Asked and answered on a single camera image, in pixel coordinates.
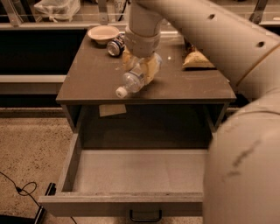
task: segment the black cable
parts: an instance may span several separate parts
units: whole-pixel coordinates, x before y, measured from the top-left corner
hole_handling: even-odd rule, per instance
[[[19,186],[17,186],[16,185],[16,183],[15,183],[15,181],[13,181],[11,178],[9,178],[6,174],[4,174],[3,172],[1,172],[0,171],[0,174],[2,174],[3,176],[5,176],[14,186],[15,186],[15,188],[16,188],[16,191],[17,191],[17,193],[20,195],[20,196],[29,196],[29,197],[31,197],[31,199],[35,202],[35,204],[38,206],[38,207],[41,207],[41,205],[33,198],[33,196],[32,196],[32,193],[34,193],[35,192],[35,190],[37,189],[37,183],[36,182],[34,182],[34,181],[32,181],[32,182],[29,182],[29,183],[27,183],[26,185],[24,185],[24,187],[22,187],[22,188],[20,188]],[[25,188],[27,187],[27,186],[29,186],[29,185],[34,185],[34,189],[31,191],[31,192],[27,192],[26,190],[25,190]],[[77,222],[75,221],[75,219],[73,218],[73,217],[70,217],[71,218],[71,220],[73,220],[73,222],[75,223],[75,224],[77,224]]]
[[[125,8],[126,8],[126,4],[128,3],[128,0],[125,1],[124,6],[123,6],[123,10],[122,10],[122,15],[119,17],[118,22],[122,20],[123,18],[123,13],[125,12]]]
[[[75,219],[73,217],[70,217],[71,220],[73,220],[73,223],[77,224],[77,222],[75,221]]]

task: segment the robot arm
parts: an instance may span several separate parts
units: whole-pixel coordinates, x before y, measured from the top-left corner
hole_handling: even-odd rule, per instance
[[[254,100],[219,127],[206,163],[205,224],[280,220],[280,38],[206,0],[134,0],[126,46],[139,58],[158,46],[166,18]]]
[[[125,43],[133,55],[145,58],[156,51],[162,18],[202,49],[234,91],[257,99],[280,84],[275,69],[263,67],[277,64],[279,37],[204,0],[132,1]]]

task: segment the small table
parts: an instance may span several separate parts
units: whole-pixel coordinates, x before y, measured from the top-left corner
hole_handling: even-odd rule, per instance
[[[137,221],[202,214],[207,147],[235,93],[217,70],[183,71],[184,48],[179,34],[163,34],[160,73],[119,99],[122,59],[83,39],[57,97],[73,141],[56,194],[39,199],[49,212]],[[101,116],[101,105],[126,113]]]

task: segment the brown table surface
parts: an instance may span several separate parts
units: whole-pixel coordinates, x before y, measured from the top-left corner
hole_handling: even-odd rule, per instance
[[[83,39],[57,102],[64,105],[138,103],[224,103],[235,100],[227,79],[217,70],[183,71],[184,41],[163,33],[157,53],[163,59],[154,81],[126,99],[116,96],[122,85],[122,57],[109,56],[88,35]]]

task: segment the speckled floor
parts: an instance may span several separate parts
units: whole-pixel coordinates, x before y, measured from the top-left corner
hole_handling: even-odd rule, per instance
[[[35,181],[38,187],[32,195],[37,200],[45,194],[50,182],[58,182],[71,137],[60,108],[0,108],[0,172],[20,187]],[[0,215],[34,218],[37,210],[31,198],[19,196],[14,185],[0,176]],[[78,224],[133,223],[126,218],[108,217],[75,217],[75,220]],[[44,223],[74,222],[47,213]],[[160,223],[201,224],[202,218],[163,218]]]

